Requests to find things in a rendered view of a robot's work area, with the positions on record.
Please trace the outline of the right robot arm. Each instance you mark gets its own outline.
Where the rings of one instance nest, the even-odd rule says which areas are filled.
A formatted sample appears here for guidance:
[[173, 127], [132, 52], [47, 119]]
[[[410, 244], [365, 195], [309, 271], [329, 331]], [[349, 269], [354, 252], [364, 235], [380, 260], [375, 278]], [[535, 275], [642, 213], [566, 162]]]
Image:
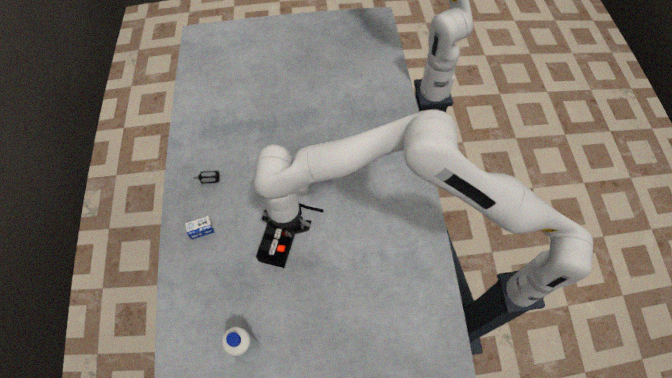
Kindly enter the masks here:
[[450, 95], [460, 53], [455, 42], [468, 37], [473, 30], [469, 0], [449, 0], [449, 6], [449, 10], [435, 15], [431, 21], [429, 51], [420, 87], [422, 96], [435, 102]]

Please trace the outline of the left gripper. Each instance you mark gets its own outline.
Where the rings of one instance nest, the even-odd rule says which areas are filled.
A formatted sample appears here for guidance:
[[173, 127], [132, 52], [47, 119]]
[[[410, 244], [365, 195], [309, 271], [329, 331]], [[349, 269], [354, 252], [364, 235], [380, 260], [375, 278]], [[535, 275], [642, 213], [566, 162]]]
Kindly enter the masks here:
[[[271, 218], [270, 218], [270, 220], [271, 220], [270, 221], [266, 210], [264, 210], [261, 219], [263, 221], [267, 222], [268, 224], [270, 224], [271, 226], [273, 226], [276, 229], [279, 229], [280, 227], [282, 227], [280, 229], [282, 231], [285, 231], [284, 234], [286, 234], [286, 236], [288, 236], [288, 237], [294, 236], [294, 233], [299, 234], [299, 233], [302, 233], [302, 232], [309, 231], [310, 226], [311, 226], [311, 222], [312, 222], [311, 220], [306, 220], [306, 221], [303, 220], [303, 217], [300, 215], [300, 208], [299, 208], [299, 212], [298, 212], [297, 216], [289, 222], [279, 223], [279, 222], [276, 222], [276, 221], [272, 220]], [[287, 227], [287, 229], [285, 227]]]

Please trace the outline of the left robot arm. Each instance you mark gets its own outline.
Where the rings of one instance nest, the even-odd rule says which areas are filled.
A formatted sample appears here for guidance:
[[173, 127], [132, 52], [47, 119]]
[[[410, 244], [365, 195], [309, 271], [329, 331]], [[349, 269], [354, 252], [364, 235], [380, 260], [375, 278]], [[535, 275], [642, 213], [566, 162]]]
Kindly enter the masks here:
[[513, 176], [488, 173], [471, 163], [458, 149], [455, 121], [443, 111], [421, 111], [351, 137], [303, 147], [294, 161], [284, 147], [266, 146], [257, 158], [254, 188], [272, 220], [289, 222], [299, 212], [296, 195], [308, 192], [309, 184], [347, 176], [398, 151], [404, 151], [406, 165], [417, 176], [504, 230], [515, 234], [544, 230], [548, 235], [550, 249], [507, 282], [507, 295], [514, 304], [532, 305], [590, 274], [591, 234]]

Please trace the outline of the white bottle with blue cap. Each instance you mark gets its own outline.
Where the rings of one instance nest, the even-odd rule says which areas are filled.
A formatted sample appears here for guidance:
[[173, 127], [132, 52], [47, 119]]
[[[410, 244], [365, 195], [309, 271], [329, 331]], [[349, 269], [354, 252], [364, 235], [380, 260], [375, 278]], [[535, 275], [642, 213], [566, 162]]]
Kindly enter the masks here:
[[240, 327], [230, 328], [224, 333], [222, 347], [226, 353], [244, 362], [255, 360], [260, 353], [259, 342]]

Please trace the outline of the black power strip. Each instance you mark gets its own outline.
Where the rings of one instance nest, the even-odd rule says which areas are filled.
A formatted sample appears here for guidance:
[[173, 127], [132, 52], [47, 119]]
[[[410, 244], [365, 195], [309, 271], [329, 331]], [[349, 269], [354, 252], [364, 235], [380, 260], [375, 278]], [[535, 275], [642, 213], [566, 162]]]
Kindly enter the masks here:
[[[300, 215], [302, 214], [301, 207], [319, 212], [324, 211], [299, 203]], [[258, 262], [285, 268], [294, 236], [287, 237], [281, 229], [275, 229], [267, 223], [256, 255]]]

